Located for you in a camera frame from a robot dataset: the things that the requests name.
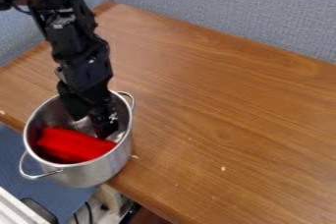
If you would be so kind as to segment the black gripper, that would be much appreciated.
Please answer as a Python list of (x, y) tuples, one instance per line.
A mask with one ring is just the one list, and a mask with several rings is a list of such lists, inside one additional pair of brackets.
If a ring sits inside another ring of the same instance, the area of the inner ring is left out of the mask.
[(113, 76), (109, 45), (94, 41), (74, 57), (60, 61), (54, 71), (62, 105), (74, 121), (86, 115), (98, 139), (118, 130), (117, 103), (108, 98), (108, 82)]

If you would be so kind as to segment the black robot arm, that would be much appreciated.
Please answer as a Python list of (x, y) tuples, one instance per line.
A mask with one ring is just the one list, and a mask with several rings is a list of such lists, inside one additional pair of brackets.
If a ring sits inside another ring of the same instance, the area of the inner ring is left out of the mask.
[(110, 47), (94, 33), (94, 14), (84, 0), (0, 0), (0, 10), (16, 9), (33, 17), (57, 64), (57, 94), (73, 120), (89, 118), (96, 136), (118, 129)]

